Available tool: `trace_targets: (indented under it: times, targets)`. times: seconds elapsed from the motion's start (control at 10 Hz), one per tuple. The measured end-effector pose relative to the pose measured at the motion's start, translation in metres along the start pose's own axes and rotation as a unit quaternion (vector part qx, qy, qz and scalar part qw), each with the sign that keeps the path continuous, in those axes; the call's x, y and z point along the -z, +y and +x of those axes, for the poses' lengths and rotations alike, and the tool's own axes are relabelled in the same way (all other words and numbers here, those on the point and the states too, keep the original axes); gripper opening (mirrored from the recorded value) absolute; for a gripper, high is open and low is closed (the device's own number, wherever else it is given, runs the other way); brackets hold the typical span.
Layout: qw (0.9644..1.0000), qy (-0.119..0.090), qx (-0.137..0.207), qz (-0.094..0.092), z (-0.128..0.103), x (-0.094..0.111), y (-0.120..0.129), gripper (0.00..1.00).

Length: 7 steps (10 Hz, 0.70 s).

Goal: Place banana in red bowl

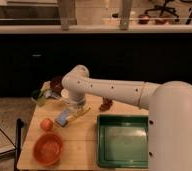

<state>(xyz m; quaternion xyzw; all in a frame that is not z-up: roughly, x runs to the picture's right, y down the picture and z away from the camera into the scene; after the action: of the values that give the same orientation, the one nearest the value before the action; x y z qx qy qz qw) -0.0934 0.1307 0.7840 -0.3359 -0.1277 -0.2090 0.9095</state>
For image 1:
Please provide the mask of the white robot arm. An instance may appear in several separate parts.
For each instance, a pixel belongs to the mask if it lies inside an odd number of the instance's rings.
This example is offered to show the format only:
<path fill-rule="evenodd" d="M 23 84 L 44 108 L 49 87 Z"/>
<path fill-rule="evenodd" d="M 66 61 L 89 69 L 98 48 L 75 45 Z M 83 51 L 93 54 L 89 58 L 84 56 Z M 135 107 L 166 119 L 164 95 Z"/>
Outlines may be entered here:
<path fill-rule="evenodd" d="M 92 94 L 147 109 L 149 171 L 192 171 L 191 84 L 93 79 L 77 65 L 62 85 L 72 102 Z"/>

